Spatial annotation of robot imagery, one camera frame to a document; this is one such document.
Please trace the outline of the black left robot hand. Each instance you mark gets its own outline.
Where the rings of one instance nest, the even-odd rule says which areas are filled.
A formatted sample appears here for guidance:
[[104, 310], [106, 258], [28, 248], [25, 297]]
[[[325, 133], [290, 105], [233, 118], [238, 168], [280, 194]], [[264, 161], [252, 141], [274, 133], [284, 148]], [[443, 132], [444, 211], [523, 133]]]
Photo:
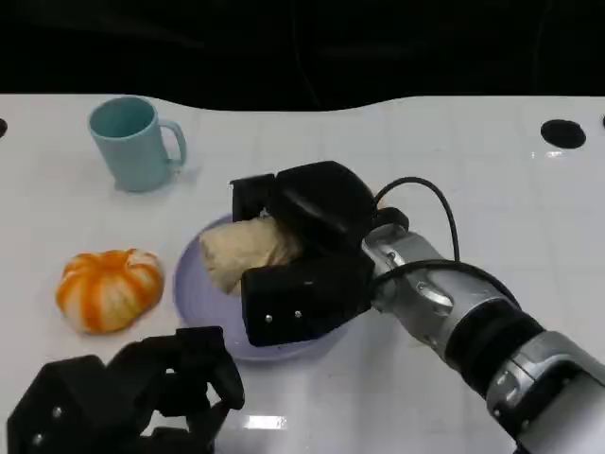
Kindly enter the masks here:
[[245, 393], [219, 326], [46, 363], [7, 421], [10, 453], [213, 453]]

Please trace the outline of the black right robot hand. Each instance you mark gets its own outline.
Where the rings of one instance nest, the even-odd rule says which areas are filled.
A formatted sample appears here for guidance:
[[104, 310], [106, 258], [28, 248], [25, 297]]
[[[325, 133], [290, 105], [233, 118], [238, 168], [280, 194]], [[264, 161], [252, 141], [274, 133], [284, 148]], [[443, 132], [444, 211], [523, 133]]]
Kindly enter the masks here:
[[316, 340], [371, 307], [373, 262], [360, 232], [376, 213], [371, 190], [334, 161], [231, 182], [233, 220], [267, 212], [302, 246], [283, 265], [243, 274], [242, 318], [256, 347]]

